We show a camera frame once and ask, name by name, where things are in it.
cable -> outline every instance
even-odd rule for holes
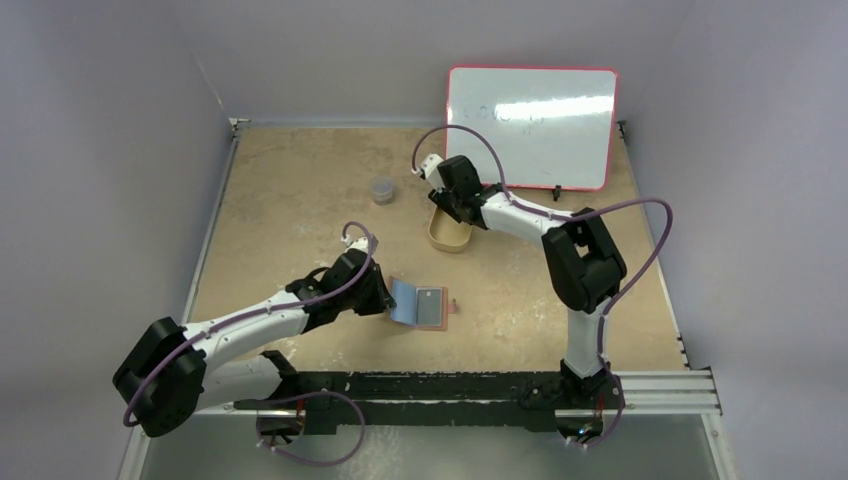
[[[343,455],[343,456],[341,456],[341,457],[339,457],[335,460],[323,461],[323,460],[311,460],[311,459],[304,458],[304,457],[301,457],[299,455],[295,455],[293,453],[287,452],[285,450],[281,450],[279,448],[276,448],[275,446],[269,444],[268,442],[266,442],[265,440],[262,439],[262,428],[261,428],[262,418],[261,417],[256,419],[256,435],[259,437],[259,443],[256,444],[257,448],[258,447],[265,447],[265,448],[269,449],[271,452],[276,453],[277,455],[280,455],[282,457],[294,460],[294,461],[302,463],[304,465],[309,465],[311,467],[333,467],[333,466],[336,466],[340,463],[346,462],[347,460],[350,459],[350,457],[354,456],[356,454],[356,452],[359,451],[359,447],[362,446],[362,442],[365,440],[365,415],[362,413],[362,409],[359,408],[359,405],[357,405],[356,402],[354,402],[350,397],[348,397],[346,395],[342,395],[341,393],[338,393],[338,392],[331,392],[331,391],[328,390],[328,391],[304,393],[303,395],[297,395],[297,396],[294,396],[294,397],[291,397],[291,398],[284,398],[282,400],[263,400],[261,403],[265,403],[265,404],[268,404],[268,405],[276,405],[276,404],[281,404],[281,403],[295,402],[295,401],[298,401],[298,400],[306,400],[308,398],[314,398],[314,397],[334,397],[334,398],[338,398],[339,400],[347,402],[348,405],[353,407],[353,410],[356,412],[356,416],[359,417],[359,438],[356,440],[356,445],[354,445],[353,448],[348,453],[346,453],[345,455]]]
[[[612,310],[612,307],[615,306],[615,304],[618,303],[619,300],[621,300],[621,297],[623,297],[624,294],[626,294],[631,288],[633,288],[633,285],[635,285],[636,282],[638,282],[639,279],[641,279],[643,275],[645,275],[645,273],[648,271],[648,268],[650,268],[651,264],[659,256],[660,250],[662,250],[663,245],[665,245],[666,240],[668,240],[668,236],[671,233],[671,225],[674,222],[674,213],[671,210],[671,205],[669,205],[668,202],[666,202],[665,200],[663,200],[661,198],[644,197],[644,198],[637,198],[637,199],[633,199],[633,200],[627,200],[627,201],[624,201],[624,202],[619,202],[619,203],[616,203],[614,205],[610,205],[608,207],[604,207],[604,208],[594,210],[592,212],[585,213],[583,215],[577,215],[577,216],[560,215],[560,214],[550,212],[548,210],[540,210],[538,208],[534,208],[534,207],[530,207],[528,205],[524,205],[524,204],[518,202],[516,200],[517,197],[513,197],[512,194],[510,193],[509,189],[507,188],[506,178],[504,178],[503,165],[501,165],[501,159],[498,157],[498,153],[495,151],[495,148],[479,132],[477,132],[473,128],[469,128],[469,127],[466,127],[464,125],[454,125],[454,124],[441,125],[439,127],[435,127],[435,128],[428,130],[424,135],[422,135],[421,139],[418,140],[418,143],[415,144],[415,148],[412,150],[412,171],[413,171],[413,173],[416,173],[416,174],[420,173],[418,166],[415,164],[415,159],[418,157],[418,149],[421,147],[421,144],[424,143],[424,140],[427,139],[427,137],[429,137],[433,133],[436,133],[440,130],[448,130],[448,129],[456,129],[456,130],[462,130],[464,132],[468,132],[471,135],[474,135],[475,137],[477,137],[477,139],[480,140],[480,142],[483,143],[483,145],[486,147],[486,149],[489,150],[489,154],[491,154],[492,158],[495,160],[495,165],[498,167],[498,177],[500,178],[501,187],[503,188],[504,196],[506,196],[507,201],[509,201],[509,203],[511,205],[514,205],[516,208],[523,210],[525,212],[532,213],[532,214],[535,214],[535,215],[539,215],[539,216],[542,216],[542,217],[545,217],[545,218],[550,218],[550,219],[553,219],[553,220],[560,220],[560,221],[563,221],[563,222],[581,222],[581,221],[584,221],[584,220],[588,220],[590,218],[599,217],[599,216],[601,216],[605,213],[610,213],[610,212],[614,212],[616,210],[621,210],[622,208],[627,208],[627,207],[631,207],[631,206],[634,206],[634,205],[641,205],[641,204],[646,204],[646,203],[656,203],[656,204],[661,205],[665,209],[665,215],[666,215],[665,228],[663,228],[663,232],[660,235],[660,238],[657,241],[657,244],[654,246],[654,251],[652,251],[651,254],[648,255],[648,259],[645,260],[645,263],[636,272],[636,274],[633,275],[633,277],[630,279],[630,281],[627,282],[627,284],[624,285],[624,287],[622,287],[618,291],[618,293],[613,295],[612,299],[609,301],[609,303],[607,303],[607,306],[601,312],[601,317],[600,317],[600,320],[598,321],[598,348],[597,348],[598,361],[601,362],[601,366],[604,368],[604,371],[606,372],[606,374],[612,377],[613,382],[615,383],[615,386],[618,389],[619,402],[618,402],[618,410],[615,413],[615,418],[613,419],[609,428],[605,428],[604,433],[602,433],[600,437],[597,437],[597,439],[595,441],[588,443],[588,444],[583,444],[584,448],[594,447],[594,446],[606,441],[606,439],[609,438],[609,435],[618,426],[618,422],[621,419],[621,413],[623,412],[624,405],[625,405],[624,389],[621,386],[621,380],[617,376],[613,375],[612,371],[610,370],[609,366],[607,365],[607,362],[604,360],[604,357],[603,357],[603,354],[604,354],[604,351],[603,351],[604,323],[606,323],[606,317],[607,317],[607,315],[609,315],[609,312],[610,312],[610,310]]]
[[[285,309],[288,309],[288,308],[305,307],[307,305],[312,305],[312,304],[315,304],[315,303],[323,302],[324,300],[329,300],[329,299],[331,299],[331,298],[333,298],[337,295],[340,295],[341,293],[346,291],[348,288],[352,287],[356,282],[359,281],[360,278],[362,278],[363,275],[365,275],[365,271],[368,269],[368,266],[371,264],[371,259],[374,255],[374,250],[376,248],[376,245],[375,245],[375,242],[372,241],[373,236],[371,235],[371,232],[369,232],[368,229],[365,228],[365,225],[363,225],[359,222],[355,222],[355,221],[347,222],[344,225],[344,227],[342,228],[342,238],[347,237],[347,229],[351,226],[359,228],[360,230],[362,230],[362,233],[365,234],[365,238],[368,239],[368,251],[366,252],[366,256],[365,256],[365,263],[362,264],[362,267],[359,269],[358,272],[356,272],[356,275],[354,275],[353,278],[351,278],[347,283],[345,283],[341,287],[333,290],[330,293],[325,293],[324,295],[320,295],[320,296],[315,297],[315,298],[300,300],[300,301],[291,302],[291,303],[281,303],[281,304],[277,304],[277,305],[272,305],[270,307],[270,309],[266,309],[264,307],[263,308],[256,308],[256,309],[244,312],[244,313],[240,313],[238,315],[233,315],[232,317],[227,318],[226,320],[223,320],[219,323],[216,323],[215,325],[210,327],[208,335],[212,335],[213,333],[216,333],[223,328],[226,328],[226,327],[228,327],[228,326],[230,326],[234,323],[237,323],[237,322],[240,322],[240,321],[245,320],[247,318],[250,318],[254,315],[259,315],[259,314],[266,313],[266,312],[270,314],[271,312],[276,312],[276,311],[279,311],[279,310],[285,310]],[[149,387],[150,384],[153,383],[153,380],[156,379],[156,377],[162,372],[162,370],[164,370],[165,367],[168,366],[169,363],[171,363],[175,358],[177,358],[177,356],[179,356],[180,353],[183,352],[183,350],[187,349],[191,345],[199,342],[201,339],[206,338],[206,337],[207,337],[207,333],[201,332],[201,333],[198,333],[197,335],[189,338],[185,342],[181,343],[173,351],[171,351],[171,353],[169,353],[165,358],[163,358],[162,361],[159,362],[159,364],[156,365],[153,368],[153,370],[150,371],[150,373],[147,375],[147,377],[141,382],[141,385],[139,385],[138,390],[135,391],[135,393],[133,394],[130,401],[127,402],[127,409],[124,411],[124,418],[123,418],[124,426],[134,427],[134,426],[138,425],[138,423],[139,423],[138,420],[131,420],[130,416],[133,414],[133,410],[135,410],[135,407],[138,405],[139,400],[141,400],[141,396],[144,393],[144,391],[147,390],[147,387]]]

whiteboard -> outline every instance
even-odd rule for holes
[[[456,66],[448,76],[447,121],[486,137],[507,184],[598,190],[604,186],[618,75],[611,69]],[[449,129],[446,158],[465,155],[483,183],[497,183],[488,150]]]

wooden table surface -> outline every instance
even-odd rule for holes
[[[344,249],[339,241],[342,225],[358,220],[380,241],[376,261],[385,276],[448,288],[460,308],[450,316],[448,329],[416,331],[390,323],[384,315],[345,312],[335,323],[269,348],[280,350],[299,370],[557,370],[565,354],[566,311],[551,287],[540,249],[479,229],[459,254],[429,245],[427,226],[434,206],[427,199],[428,184],[409,171],[411,149],[424,131],[247,130],[209,245],[192,321],[252,305],[332,263]],[[444,136],[431,138],[422,158],[444,151]],[[378,174],[395,180],[395,198],[388,205],[378,206],[369,197],[369,180]],[[572,211],[637,195],[617,135],[603,190],[564,192],[556,203],[549,191],[516,193]],[[635,272],[652,249],[643,212],[632,207],[604,220],[629,272]],[[609,322],[613,369],[683,369],[656,267],[618,303]]]

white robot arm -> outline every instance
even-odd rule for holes
[[[170,317],[150,325],[112,379],[137,424],[157,437],[196,410],[268,398],[294,372],[288,361],[278,352],[231,360],[331,323],[344,310],[366,316],[394,307],[380,266],[369,261],[367,251],[376,247],[376,238],[370,240],[370,246],[365,237],[349,243],[331,267],[314,270],[253,306],[185,327]]]
[[[566,222],[560,219],[572,212],[526,200],[519,208],[502,185],[484,187],[464,156],[429,155],[413,173],[433,187],[429,198],[457,222],[508,233],[544,250],[554,290],[568,310],[563,364],[581,381],[602,374],[598,353],[606,358],[606,322],[601,314],[627,273],[603,221]],[[577,246],[588,247],[588,253],[581,256]]]

white wall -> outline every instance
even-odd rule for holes
[[[179,317],[228,148],[162,0],[0,3],[0,477],[115,478],[111,377]]]
[[[629,122],[748,480],[848,478],[846,45],[844,1],[698,1]]]
[[[174,0],[230,116],[443,122],[456,63],[610,66],[629,116],[693,0]]]

